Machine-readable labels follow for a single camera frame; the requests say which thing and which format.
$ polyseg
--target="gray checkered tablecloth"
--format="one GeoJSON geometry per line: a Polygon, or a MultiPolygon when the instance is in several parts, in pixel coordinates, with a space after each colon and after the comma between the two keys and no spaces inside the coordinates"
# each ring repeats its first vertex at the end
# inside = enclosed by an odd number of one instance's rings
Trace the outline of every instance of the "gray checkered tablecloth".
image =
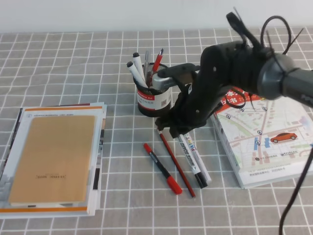
{"type": "MultiPolygon", "coordinates": [[[[259,28],[251,31],[260,34],[259,28]]],[[[294,34],[299,28],[292,28],[294,34]]],[[[276,51],[287,33],[270,28],[276,51]]],[[[288,55],[303,69],[313,69],[313,27],[306,27],[288,55]]],[[[136,106],[135,85],[126,67],[136,51],[154,58],[164,48],[162,63],[199,64],[202,50],[240,39],[229,29],[150,32],[2,34],[0,36],[0,157],[3,166],[12,130],[23,106],[50,106],[103,101],[108,105],[103,153],[101,209],[94,217],[7,219],[1,235],[275,235],[282,210],[296,180],[240,189],[221,142],[208,121],[191,132],[212,184],[197,197],[187,189],[175,196],[142,147],[150,142],[166,168],[177,173],[159,136],[154,118],[136,106]]],[[[173,88],[172,101],[179,90],[173,88]]],[[[189,170],[176,141],[178,161],[189,170]]],[[[308,177],[286,220],[286,235],[311,235],[313,178],[308,177]]]]}

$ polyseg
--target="book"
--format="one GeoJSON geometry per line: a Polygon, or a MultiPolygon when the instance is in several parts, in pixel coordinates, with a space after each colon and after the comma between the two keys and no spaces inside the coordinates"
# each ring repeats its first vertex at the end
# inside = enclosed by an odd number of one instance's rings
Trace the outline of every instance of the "book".
{"type": "Polygon", "coordinates": [[[9,203],[76,203],[86,197],[95,116],[33,118],[9,203]]]}
{"type": "MultiPolygon", "coordinates": [[[[86,216],[94,215],[95,210],[100,208],[100,194],[101,194],[101,169],[102,169],[102,150],[103,150],[103,129],[106,118],[106,105],[104,103],[91,103],[88,106],[97,106],[97,120],[95,125],[95,133],[93,139],[93,150],[89,164],[89,176],[87,182],[87,193],[84,202],[80,203],[66,203],[66,204],[37,204],[37,205],[20,205],[18,207],[8,203],[8,195],[14,179],[16,165],[19,162],[19,157],[12,152],[16,151],[15,145],[19,146],[19,130],[24,129],[23,119],[29,118],[26,112],[27,108],[20,111],[18,120],[16,122],[15,130],[12,138],[12,145],[10,153],[6,160],[6,166],[0,179],[0,218],[35,218],[35,217],[63,217],[63,216],[86,216]]],[[[45,108],[37,108],[34,111],[33,117],[50,117],[51,114],[43,111],[45,108]]],[[[58,115],[63,116],[64,111],[59,111],[58,115]]],[[[89,115],[94,112],[94,109],[87,111],[89,115]]],[[[67,115],[79,115],[81,110],[71,109],[67,115]]]]}
{"type": "MultiPolygon", "coordinates": [[[[212,117],[216,131],[243,188],[298,176],[313,146],[313,119],[307,108],[281,97],[266,100],[242,91],[246,104],[236,109],[222,100],[212,117]]],[[[226,96],[241,105],[233,91],[226,96]]]]}

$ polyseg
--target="red pencil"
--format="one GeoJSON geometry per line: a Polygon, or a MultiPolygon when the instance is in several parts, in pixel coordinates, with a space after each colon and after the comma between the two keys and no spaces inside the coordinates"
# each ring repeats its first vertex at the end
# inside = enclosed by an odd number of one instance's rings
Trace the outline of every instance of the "red pencil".
{"type": "Polygon", "coordinates": [[[185,184],[186,184],[186,186],[187,186],[187,188],[188,188],[188,190],[189,190],[191,196],[192,196],[192,197],[196,197],[195,192],[193,191],[193,189],[192,189],[192,187],[191,187],[189,181],[187,180],[187,178],[186,178],[184,172],[182,171],[182,169],[181,169],[181,167],[180,167],[180,165],[179,165],[177,159],[175,158],[175,156],[174,156],[174,154],[173,154],[173,152],[172,152],[170,146],[168,145],[168,143],[167,143],[167,141],[166,141],[164,135],[162,134],[161,131],[159,131],[159,130],[157,130],[157,131],[158,131],[158,133],[160,134],[160,137],[161,137],[161,139],[162,139],[162,141],[163,141],[163,143],[164,143],[164,145],[165,145],[165,147],[166,147],[168,153],[171,155],[172,160],[173,160],[173,162],[175,163],[175,166],[177,167],[177,169],[178,169],[178,171],[179,171],[179,173],[180,173],[182,179],[184,180],[184,182],[185,182],[185,184]]]}

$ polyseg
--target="pen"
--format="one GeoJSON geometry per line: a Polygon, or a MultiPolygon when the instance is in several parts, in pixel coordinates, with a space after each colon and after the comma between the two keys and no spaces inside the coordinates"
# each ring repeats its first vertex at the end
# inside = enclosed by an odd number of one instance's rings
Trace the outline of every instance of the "pen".
{"type": "Polygon", "coordinates": [[[198,164],[198,167],[200,168],[204,178],[205,178],[205,181],[207,184],[209,184],[212,180],[211,180],[211,177],[209,175],[209,173],[207,172],[207,169],[199,155],[199,152],[198,150],[196,149],[196,146],[194,145],[194,143],[192,142],[192,138],[190,136],[189,133],[185,134],[184,135],[185,137],[185,140],[187,141],[188,145],[189,145],[189,149],[191,150],[191,153],[192,155],[194,156],[195,160],[196,160],[196,163],[198,164]]]}
{"type": "Polygon", "coordinates": [[[135,78],[135,80],[138,82],[138,84],[142,87],[148,88],[148,86],[146,85],[146,83],[142,80],[137,68],[135,67],[135,65],[133,64],[132,61],[128,62],[127,67],[129,69],[129,71],[131,72],[131,74],[133,75],[133,77],[135,78]]]}
{"type": "Polygon", "coordinates": [[[150,84],[150,85],[152,84],[152,76],[157,71],[157,69],[158,69],[158,67],[159,67],[159,65],[161,63],[161,59],[163,57],[163,52],[164,52],[164,49],[162,48],[162,50],[160,51],[160,53],[156,57],[155,63],[153,64],[151,76],[150,76],[150,79],[149,79],[149,82],[148,82],[148,84],[150,84]]]}
{"type": "Polygon", "coordinates": [[[155,63],[153,64],[153,67],[152,67],[152,72],[156,72],[160,63],[161,63],[161,59],[163,57],[163,52],[164,52],[164,49],[162,48],[162,50],[160,51],[160,53],[157,55],[156,57],[156,61],[155,63]]]}
{"type": "Polygon", "coordinates": [[[198,167],[192,153],[191,153],[191,150],[189,149],[189,146],[184,138],[184,136],[182,134],[180,134],[178,136],[178,140],[179,140],[179,143],[182,147],[182,150],[184,151],[185,153],[185,156],[188,160],[188,163],[191,167],[191,170],[193,172],[193,174],[195,175],[196,179],[197,179],[197,182],[200,186],[200,188],[205,188],[207,187],[207,183],[205,181],[205,178],[203,176],[203,174],[201,173],[201,170],[200,168],[198,167]]]}
{"type": "Polygon", "coordinates": [[[178,171],[179,171],[179,173],[180,173],[182,179],[184,180],[184,182],[185,182],[185,184],[186,184],[186,186],[187,186],[187,188],[188,188],[188,190],[189,190],[191,196],[192,196],[192,197],[196,197],[195,192],[193,191],[193,189],[192,189],[192,187],[191,187],[189,181],[187,180],[187,178],[186,178],[184,172],[182,171],[182,169],[181,169],[181,167],[180,167],[180,165],[179,165],[177,159],[175,158],[175,156],[174,156],[174,154],[173,154],[173,152],[172,152],[170,146],[168,145],[168,143],[167,143],[167,141],[166,141],[164,135],[162,134],[161,131],[159,131],[159,130],[157,130],[157,131],[158,131],[158,133],[160,134],[160,137],[161,137],[161,139],[162,139],[162,141],[163,141],[163,143],[164,143],[164,145],[165,145],[167,151],[168,151],[169,154],[171,155],[171,158],[172,158],[172,160],[173,160],[175,166],[177,167],[177,169],[178,169],[178,171]]]}
{"type": "Polygon", "coordinates": [[[140,58],[140,55],[138,52],[135,52],[133,54],[133,60],[134,60],[134,64],[135,64],[135,67],[137,68],[140,76],[142,77],[143,81],[145,81],[145,77],[143,75],[143,69],[142,69],[142,63],[141,63],[141,58],[140,58]]]}
{"type": "Polygon", "coordinates": [[[147,50],[145,55],[145,64],[143,66],[143,75],[145,78],[146,84],[148,83],[148,69],[150,65],[150,52],[147,50]]]}
{"type": "Polygon", "coordinates": [[[156,163],[162,174],[165,176],[168,186],[172,189],[172,191],[178,195],[182,193],[181,188],[177,184],[177,182],[174,180],[174,178],[170,175],[170,173],[165,169],[165,167],[162,165],[162,163],[159,161],[155,153],[152,151],[152,149],[149,147],[147,143],[143,145],[143,147],[146,149],[147,153],[150,155],[152,160],[156,163]]]}

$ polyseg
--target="black pen holder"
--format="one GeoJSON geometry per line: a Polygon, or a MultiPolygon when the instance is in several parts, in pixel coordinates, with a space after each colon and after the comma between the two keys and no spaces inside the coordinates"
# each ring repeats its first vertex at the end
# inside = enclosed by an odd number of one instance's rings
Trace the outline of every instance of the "black pen holder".
{"type": "MultiPolygon", "coordinates": [[[[153,64],[149,64],[148,75],[151,75],[153,64]]],[[[160,64],[157,71],[165,68],[167,68],[166,65],[160,64]]],[[[155,118],[171,109],[171,89],[158,91],[153,88],[145,88],[140,86],[135,78],[133,79],[137,87],[138,109],[143,115],[155,118]]]]}

